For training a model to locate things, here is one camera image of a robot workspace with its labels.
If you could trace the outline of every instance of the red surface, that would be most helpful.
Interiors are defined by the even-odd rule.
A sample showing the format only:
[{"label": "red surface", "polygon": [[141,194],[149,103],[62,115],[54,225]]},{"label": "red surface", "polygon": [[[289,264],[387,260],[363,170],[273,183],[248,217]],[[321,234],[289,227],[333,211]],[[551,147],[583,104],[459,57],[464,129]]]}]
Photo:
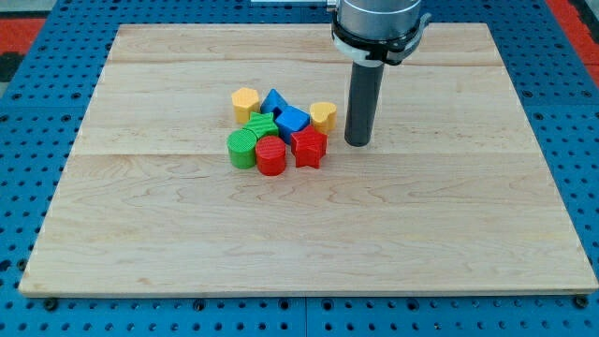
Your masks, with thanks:
[{"label": "red surface", "polygon": [[285,170],[285,142],[276,136],[266,136],[256,144],[258,170],[267,176],[275,176]]},{"label": "red surface", "polygon": [[46,19],[0,19],[0,53],[26,54]]},{"label": "red surface", "polygon": [[291,134],[291,153],[296,156],[296,168],[310,166],[319,169],[320,158],[327,153],[327,135],[308,125]]},{"label": "red surface", "polygon": [[580,20],[577,9],[567,0],[546,1],[595,84],[599,85],[599,45],[592,40],[589,27]]}]

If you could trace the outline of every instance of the blue pegboard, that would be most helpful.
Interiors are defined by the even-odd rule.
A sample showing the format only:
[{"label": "blue pegboard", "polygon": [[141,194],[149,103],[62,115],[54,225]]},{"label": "blue pegboard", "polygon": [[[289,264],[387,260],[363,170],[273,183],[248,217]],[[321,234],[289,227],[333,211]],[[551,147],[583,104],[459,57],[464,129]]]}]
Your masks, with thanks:
[{"label": "blue pegboard", "polygon": [[[599,266],[599,92],[544,2],[424,0],[486,22],[592,262]],[[599,335],[599,296],[29,300],[16,290],[120,23],[328,22],[249,0],[59,0],[0,100],[0,336]]]}]

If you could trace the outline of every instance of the red cylinder block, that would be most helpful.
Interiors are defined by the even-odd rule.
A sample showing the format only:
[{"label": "red cylinder block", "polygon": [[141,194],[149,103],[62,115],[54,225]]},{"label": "red cylinder block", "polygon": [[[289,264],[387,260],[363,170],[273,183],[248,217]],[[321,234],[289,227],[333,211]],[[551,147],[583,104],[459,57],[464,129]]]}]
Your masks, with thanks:
[{"label": "red cylinder block", "polygon": [[275,176],[285,170],[285,143],[275,136],[266,136],[256,144],[258,170],[267,176]]}]

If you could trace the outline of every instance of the black cylindrical rod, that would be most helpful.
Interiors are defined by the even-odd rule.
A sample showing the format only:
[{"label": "black cylindrical rod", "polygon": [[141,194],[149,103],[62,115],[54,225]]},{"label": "black cylindrical rod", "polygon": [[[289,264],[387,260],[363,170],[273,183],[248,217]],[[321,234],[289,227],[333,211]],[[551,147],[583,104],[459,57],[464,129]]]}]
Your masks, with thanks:
[{"label": "black cylindrical rod", "polygon": [[361,66],[354,62],[347,102],[345,141],[352,146],[364,146],[371,140],[374,113],[385,65]]}]

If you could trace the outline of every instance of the green block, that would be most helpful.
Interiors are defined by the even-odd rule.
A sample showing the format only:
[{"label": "green block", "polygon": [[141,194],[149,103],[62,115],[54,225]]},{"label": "green block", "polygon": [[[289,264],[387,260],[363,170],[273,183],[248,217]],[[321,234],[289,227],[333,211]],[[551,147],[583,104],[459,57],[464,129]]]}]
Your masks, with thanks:
[{"label": "green block", "polygon": [[233,131],[226,139],[228,156],[237,169],[249,169],[256,164],[257,138],[250,130]]},{"label": "green block", "polygon": [[274,113],[250,114],[250,120],[243,126],[244,129],[254,132],[256,138],[260,140],[266,136],[279,136],[279,127],[274,123]]}]

